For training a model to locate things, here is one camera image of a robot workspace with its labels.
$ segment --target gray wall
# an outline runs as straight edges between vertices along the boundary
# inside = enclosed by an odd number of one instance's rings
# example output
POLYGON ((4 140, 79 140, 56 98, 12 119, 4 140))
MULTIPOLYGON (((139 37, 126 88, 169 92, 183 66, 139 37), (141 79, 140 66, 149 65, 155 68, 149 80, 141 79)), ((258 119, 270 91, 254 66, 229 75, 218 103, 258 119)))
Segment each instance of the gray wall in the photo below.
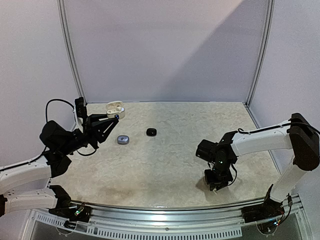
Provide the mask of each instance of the gray wall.
POLYGON ((267 3, 66 1, 87 101, 244 102, 267 3))
MULTIPOLYGON (((78 97, 56 0, 0 1, 0 166, 38 155, 46 102, 78 97)), ((73 126, 70 106, 52 103, 48 116, 73 126)), ((17 240, 28 212, 0 218, 0 239, 17 240)))
MULTIPOLYGON (((320 129, 320 1, 275 1, 272 27, 251 110, 261 126, 300 112, 320 129)), ((292 151, 275 151, 283 172, 292 151)), ((320 167, 297 186, 314 239, 320 239, 320 167)))

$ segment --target black cable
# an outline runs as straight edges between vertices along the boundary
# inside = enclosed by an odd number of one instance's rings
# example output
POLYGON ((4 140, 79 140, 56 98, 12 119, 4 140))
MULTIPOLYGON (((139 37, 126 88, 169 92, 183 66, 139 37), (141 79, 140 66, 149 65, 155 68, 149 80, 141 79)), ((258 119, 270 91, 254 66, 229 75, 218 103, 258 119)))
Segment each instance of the black cable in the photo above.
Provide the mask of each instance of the black cable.
POLYGON ((291 208, 292 208, 292 205, 289 208, 288 214, 285 216, 285 218, 283 220, 281 220, 281 222, 279 222, 278 226, 281 225, 285 220, 287 220, 287 218, 289 217, 289 215, 291 213, 291 208))
POLYGON ((17 165, 13 165, 13 166, 8 166, 8 167, 5 167, 5 168, 2 168, 0 169, 0 172, 2 171, 5 171, 5 170, 9 170, 9 169, 13 169, 13 168, 16 168, 16 167, 20 167, 20 166, 23 166, 23 165, 27 165, 27 164, 31 164, 35 161, 37 161, 39 158, 41 158, 44 154, 44 152, 46 151, 47 147, 44 148, 44 150, 40 153, 40 155, 38 157, 36 157, 35 159, 31 160, 31 161, 26 161, 26 162, 23 162, 23 163, 19 163, 17 165))
POLYGON ((49 103, 55 102, 55 101, 56 102, 63 102, 63 103, 70 105, 72 107, 72 110, 75 108, 70 102, 63 100, 63 99, 60 99, 60 98, 54 98, 54 99, 49 100, 45 105, 45 122, 46 123, 48 122, 48 105, 49 105, 49 103))
MULTIPOLYGON (((49 105, 49 103, 54 102, 54 101, 59 101, 59 102, 66 103, 66 104, 70 105, 72 107, 72 109, 74 109, 74 106, 70 102, 68 102, 66 100, 63 100, 63 99, 60 99, 60 98, 51 99, 45 105, 45 122, 46 123, 48 122, 48 105, 49 105)), ((40 153, 40 155, 38 157, 36 157, 35 159, 31 160, 31 161, 26 161, 26 162, 19 163, 19 164, 13 165, 13 166, 8 166, 8 167, 5 167, 5 168, 2 168, 2 169, 0 169, 0 172, 5 171, 5 170, 9 170, 9 169, 13 169, 13 168, 16 168, 16 167, 20 167, 20 166, 23 166, 23 165, 31 164, 31 163, 37 161, 39 158, 41 158, 43 156, 44 152, 46 151, 46 149, 47 149, 47 147, 45 146, 44 150, 40 153)))
POLYGON ((233 170, 235 172, 235 177, 234 177, 233 181, 230 184, 228 184, 228 186, 232 185, 236 181, 237 175, 238 175, 238 171, 232 163, 231 163, 231 167, 233 168, 233 170))
POLYGON ((258 129, 258 130, 253 130, 253 131, 244 131, 242 128, 238 128, 238 132, 240 134, 256 134, 256 133, 260 133, 260 132, 264 132, 264 131, 267 131, 267 130, 271 130, 271 129, 278 129, 278 128, 281 128, 281 127, 285 127, 285 126, 289 126, 289 125, 292 125, 292 126, 306 126, 312 130, 314 130, 315 132, 317 132, 319 135, 320 135, 320 131, 318 129, 316 129, 315 127, 311 126, 310 124, 307 124, 307 123, 303 123, 303 122, 288 122, 288 123, 285 123, 283 125, 276 125, 276 126, 270 126, 270 127, 266 127, 266 128, 261 128, 261 129, 258 129))
POLYGON ((95 149, 95 150, 94 150, 93 152, 91 152, 91 153, 83 154, 83 153, 81 153, 81 152, 79 152, 79 151, 77 150, 78 154, 80 154, 81 156, 84 156, 84 157, 89 157, 89 156, 95 154, 96 151, 97 151, 97 149, 95 149))
POLYGON ((304 122, 292 122, 291 125, 295 126, 295 125, 301 125, 301 126, 307 126, 308 128, 314 130, 317 134, 320 135, 320 131, 318 129, 316 129, 314 126, 311 126, 307 123, 304 122))

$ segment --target metal edge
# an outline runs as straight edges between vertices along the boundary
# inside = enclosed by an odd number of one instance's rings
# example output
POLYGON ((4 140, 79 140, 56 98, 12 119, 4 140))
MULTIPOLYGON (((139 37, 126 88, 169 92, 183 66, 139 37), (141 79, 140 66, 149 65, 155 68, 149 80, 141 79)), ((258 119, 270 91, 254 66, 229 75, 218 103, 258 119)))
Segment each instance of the metal edge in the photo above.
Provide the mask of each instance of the metal edge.
MULTIPOLYGON (((292 198, 293 206, 291 213, 301 212, 303 210, 301 200, 297 194, 292 198)), ((289 207, 284 202, 285 210, 289 207)), ((219 231, 232 229, 234 227, 244 227, 256 222, 245 223, 241 208, 243 206, 224 208, 224 209, 203 209, 203 210, 180 210, 180 211, 145 211, 115 208, 93 208, 92 216, 89 223, 78 222, 79 225, 88 228, 97 228, 103 230, 125 231, 135 233, 158 233, 158 234, 175 234, 175 233, 205 233, 207 231, 219 231)), ((33 219, 37 218, 37 213, 46 215, 56 220, 65 221, 64 218, 57 217, 48 213, 47 209, 35 209, 33 219)), ((273 218, 259 221, 258 223, 270 221, 273 218)), ((34 223, 30 221, 29 229, 33 228, 34 223)), ((54 226, 55 221, 47 223, 54 226)))
POLYGON ((29 240, 31 238, 31 235, 35 226, 35 222, 36 222, 35 215, 36 215, 36 212, 34 210, 31 210, 29 214, 29 218, 26 224, 24 225, 24 230, 20 238, 21 240, 29 240))
POLYGON ((73 130, 75 130, 76 129, 76 126, 77 126, 77 123, 75 122, 73 125, 72 125, 72 128, 71 128, 71 132, 73 131, 73 130))
MULTIPOLYGON (((300 198, 298 194, 292 195, 293 202, 300 202, 300 198)), ((228 211, 238 209, 244 206, 251 206, 256 204, 261 204, 264 201, 264 198, 258 198, 255 200, 247 200, 242 202, 236 202, 236 203, 229 203, 225 205, 216 205, 216 206, 200 206, 200 207, 165 207, 165 208, 157 208, 157 207, 129 207, 129 206, 111 206, 111 205, 100 205, 100 204, 92 204, 92 203, 86 203, 87 206, 92 207, 93 209, 97 211, 106 211, 106 210, 113 210, 116 212, 131 212, 131 213, 171 213, 171 214, 177 214, 177 213, 192 213, 192 212, 198 212, 201 213, 201 211, 225 211, 226 209, 228 211)), ((82 203, 80 201, 72 201, 73 203, 82 203)))
POLYGON ((299 230, 302 236, 302 239, 313 239, 312 230, 308 221, 308 216, 306 214, 305 209, 296 213, 296 220, 298 222, 299 230))
POLYGON ((71 43, 71 39, 70 39, 70 33, 69 33, 69 28, 68 28, 68 21, 67 21, 67 14, 66 14, 64 0, 57 0, 57 6, 58 6, 58 11, 59 11, 63 40, 64 40, 64 44, 65 44, 66 53, 67 53, 67 56, 69 59, 69 64, 70 64, 71 72, 73 75, 75 87, 76 87, 76 90, 77 90, 79 96, 83 97, 84 101, 86 103, 87 102, 86 96, 85 96, 84 88, 83 88, 81 80, 80 80, 80 76, 79 76, 79 72, 78 72, 77 64, 76 64, 76 60, 75 60, 75 55, 74 55, 74 51, 73 51, 72 43, 71 43))
POLYGON ((248 95, 246 97, 245 105, 250 106, 257 88, 258 84, 258 79, 261 73, 261 69, 263 66, 264 58, 266 55, 266 49, 267 49, 267 44, 268 44, 268 39, 270 35, 270 30, 271 30, 271 22, 272 22, 272 17, 273 17, 273 12, 274 12, 274 6, 275 6, 275 0, 268 0, 268 7, 266 11, 266 17, 265 17, 265 22, 264 22, 264 30, 263 30, 263 35, 262 35, 262 40, 260 44, 260 51, 259 51, 259 56, 258 56, 258 61, 256 64, 256 68, 254 71, 254 77, 248 92, 248 95))
MULTIPOLYGON (((257 121, 255 115, 251 112, 250 107, 248 107, 245 103, 243 105, 244 105, 244 108, 246 109, 247 113, 249 114, 250 118, 252 119, 255 127, 257 129, 261 128, 261 126, 260 126, 259 122, 257 121)), ((274 155, 273 151, 269 150, 268 152, 270 154, 270 157, 271 157, 271 159, 273 161, 273 164, 274 164, 277 172, 281 175, 281 170, 280 170, 279 165, 278 165, 278 163, 276 161, 276 158, 275 158, 275 155, 274 155)))

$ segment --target beige tabletop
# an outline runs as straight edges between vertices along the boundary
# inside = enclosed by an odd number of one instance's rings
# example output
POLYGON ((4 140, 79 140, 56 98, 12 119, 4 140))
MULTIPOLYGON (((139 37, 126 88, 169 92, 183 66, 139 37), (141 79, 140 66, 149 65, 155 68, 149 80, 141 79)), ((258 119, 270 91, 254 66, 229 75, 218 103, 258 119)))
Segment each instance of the beige tabletop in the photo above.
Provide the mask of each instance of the beige tabletop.
MULTIPOLYGON (((106 104, 88 104, 88 114, 106 113, 106 104)), ((207 162, 195 156, 202 139, 218 142, 230 131, 255 129, 242 103, 125 103, 108 139, 88 157, 74 153, 68 171, 52 179, 73 200, 129 207, 200 207, 264 197, 279 174, 268 152, 238 158, 233 185, 215 194, 204 181, 207 162), (148 128, 157 135, 146 135, 148 128), (128 135, 128 145, 117 144, 128 135)), ((88 154, 91 147, 81 148, 88 154)))

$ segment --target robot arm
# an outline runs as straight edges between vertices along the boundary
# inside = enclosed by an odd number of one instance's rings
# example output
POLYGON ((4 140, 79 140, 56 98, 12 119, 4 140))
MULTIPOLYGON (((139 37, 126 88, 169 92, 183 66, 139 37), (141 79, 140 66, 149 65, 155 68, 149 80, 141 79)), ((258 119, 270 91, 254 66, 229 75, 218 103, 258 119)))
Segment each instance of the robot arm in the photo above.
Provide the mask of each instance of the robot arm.
POLYGON ((74 113, 80 129, 66 131, 55 121, 48 121, 40 134, 48 151, 30 160, 0 167, 0 217, 22 209, 49 208, 50 213, 70 218, 71 221, 89 220, 91 208, 82 206, 79 211, 77 206, 72 206, 69 195, 61 186, 52 185, 33 191, 14 189, 36 180, 64 174, 71 163, 67 155, 72 155, 88 144, 98 149, 98 143, 103 143, 119 122, 117 115, 114 118, 108 118, 106 114, 87 116, 83 97, 75 100, 74 113))
POLYGON ((284 213, 283 200, 297 182, 308 171, 318 167, 319 136, 313 127, 299 114, 280 124, 245 132, 227 132, 220 142, 202 140, 198 145, 196 156, 212 163, 213 167, 204 171, 205 181, 210 190, 219 190, 230 185, 233 177, 230 166, 237 162, 239 156, 275 149, 293 149, 294 158, 278 181, 269 188, 263 206, 246 209, 244 218, 257 221, 275 217, 279 211, 284 213))

